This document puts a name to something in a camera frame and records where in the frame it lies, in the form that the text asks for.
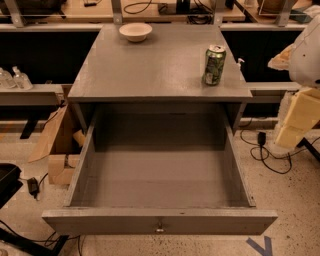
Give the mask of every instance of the clear plastic bottle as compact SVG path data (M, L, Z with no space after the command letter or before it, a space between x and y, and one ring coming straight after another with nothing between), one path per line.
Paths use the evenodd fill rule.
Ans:
M0 68L0 87L10 89L16 86L15 81L13 80L11 74L4 70L3 68Z
M13 76L13 80L21 90L30 90L33 88L29 77L25 73L20 72L20 70L16 66L14 66L12 69L15 73L15 75Z

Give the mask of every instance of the can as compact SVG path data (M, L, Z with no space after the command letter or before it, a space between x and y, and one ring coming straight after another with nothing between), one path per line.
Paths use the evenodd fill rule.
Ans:
M224 61L226 59L226 48L221 45L210 45L206 51L205 71L202 81L208 85L220 83Z

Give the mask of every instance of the open drawer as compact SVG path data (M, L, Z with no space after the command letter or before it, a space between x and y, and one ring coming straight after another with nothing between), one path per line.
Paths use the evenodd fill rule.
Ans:
M220 104L100 104L65 207L44 220L60 234L261 234Z

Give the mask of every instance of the desk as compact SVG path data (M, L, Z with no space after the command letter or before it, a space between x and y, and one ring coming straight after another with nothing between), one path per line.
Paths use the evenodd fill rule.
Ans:
M240 10L242 10L250 18L252 22L265 24L273 24L275 22L276 15L259 15L259 5L257 1L254 1L253 7L245 6L244 2L245 0L237 0L236 4L240 8ZM298 0L298 2L293 6L293 9L311 6L311 2L311 0ZM298 24L298 22L294 20L289 20L289 23Z
M201 83L219 27L152 27L141 43L101 29L68 96L94 107L80 162L43 218L59 234L261 234L277 214L255 209L233 146L223 106L251 94L228 48L220 84Z
M62 11L66 15L63 19L59 14L51 15L44 19L31 19L31 22L48 22L48 23L70 23L70 22L113 22L113 12L111 0L102 0L98 5L91 7L84 7L84 2L95 2L94 0L67 0L62 5ZM139 2L139 0L121 0L122 15L124 22L172 22L172 21L186 21L186 16L176 15L159 15L157 3L164 2L163 0L153 0L144 12L139 14L127 14L124 12L124 7L128 4ZM168 3L175 3L175 0L166 0ZM203 0L204 4L209 6L209 0ZM141 10L145 5L138 5L130 8L134 12ZM223 21L244 21L245 15L235 5L233 10L225 8Z

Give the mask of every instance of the floor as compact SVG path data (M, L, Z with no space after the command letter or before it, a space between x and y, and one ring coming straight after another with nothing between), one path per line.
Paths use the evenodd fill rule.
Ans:
M272 133L274 121L244 119L243 131L235 135L235 145L240 163L255 198L258 209L276 210L279 217L261 236L209 236L209 235L110 235L81 236L80 251L83 256L109 255L210 255L210 256L318 256L320 252L320 163L304 150L292 156L292 170L285 175L268 170L261 161L255 160L250 149L256 143L258 131L266 131L267 139ZM20 167L22 179L35 177L38 181L47 172L47 158L27 163L40 135L40 128L27 140L19 136L24 122L0 122L0 162L13 163ZM306 138L312 142L320 136L320 130L310 131ZM320 150L320 140L315 142ZM253 155L259 157L258 151ZM266 162L274 169L285 171L286 160ZM24 185L15 196L0 210L0 220L15 232L29 239L46 240L53 230L42 220L45 209L62 206L68 186L50 185L48 178L40 187L35 200ZM60 255L80 255L78 239L66 242ZM10 256L28 255L11 246L0 243Z

